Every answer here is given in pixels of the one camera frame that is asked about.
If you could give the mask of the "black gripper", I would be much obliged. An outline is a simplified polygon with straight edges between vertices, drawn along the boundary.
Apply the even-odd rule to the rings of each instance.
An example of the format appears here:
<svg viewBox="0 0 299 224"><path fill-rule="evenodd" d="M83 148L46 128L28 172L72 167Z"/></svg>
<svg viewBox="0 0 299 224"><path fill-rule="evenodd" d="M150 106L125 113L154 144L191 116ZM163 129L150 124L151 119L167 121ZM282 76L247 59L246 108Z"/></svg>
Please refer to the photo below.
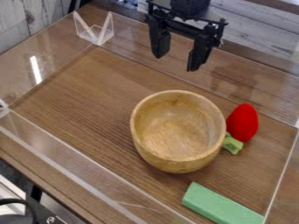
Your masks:
<svg viewBox="0 0 299 224"><path fill-rule="evenodd" d="M211 10L211 0L146 0L147 23L154 56L161 59L170 51L171 33L195 38L187 71L197 71L210 57L211 48L221 46L227 19Z"/></svg>

